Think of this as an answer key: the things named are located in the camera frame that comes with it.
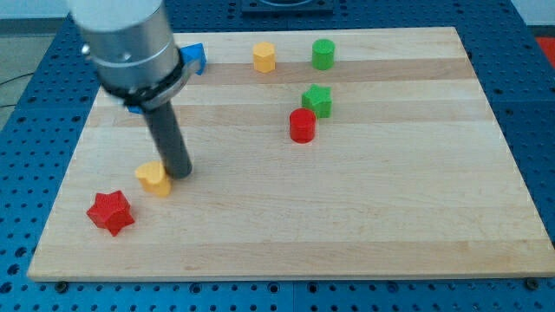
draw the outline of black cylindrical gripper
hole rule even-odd
[[[145,111],[143,115],[167,174],[174,179],[188,176],[193,165],[185,148],[172,103],[169,101],[153,110]]]

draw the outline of red star-shaped block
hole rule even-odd
[[[131,205],[121,191],[111,194],[96,193],[95,204],[87,211],[88,217],[101,229],[118,235],[125,226],[135,221],[129,212]]]

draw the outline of green hexagonal block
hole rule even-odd
[[[316,84],[303,93],[303,107],[308,108],[316,114],[317,118],[329,118],[331,116],[331,88],[320,87]]]

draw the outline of green block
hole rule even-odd
[[[313,111],[317,118],[329,118],[331,116],[331,88],[320,87],[316,84],[303,93],[302,104],[304,108]]]
[[[333,67],[336,45],[328,39],[318,39],[312,44],[312,67],[326,70]]]

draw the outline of cable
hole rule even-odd
[[[34,74],[35,74],[35,72],[27,73],[27,74],[19,75],[19,76],[17,76],[17,77],[10,78],[10,79],[8,79],[7,81],[2,81],[2,82],[0,82],[0,87],[3,86],[3,85],[5,85],[5,84],[8,84],[8,83],[10,83],[10,82],[12,82],[12,81],[16,81],[16,80],[18,80],[18,79],[21,79],[21,78],[24,78],[24,77],[27,77],[27,76],[30,76],[30,75],[34,75]]]

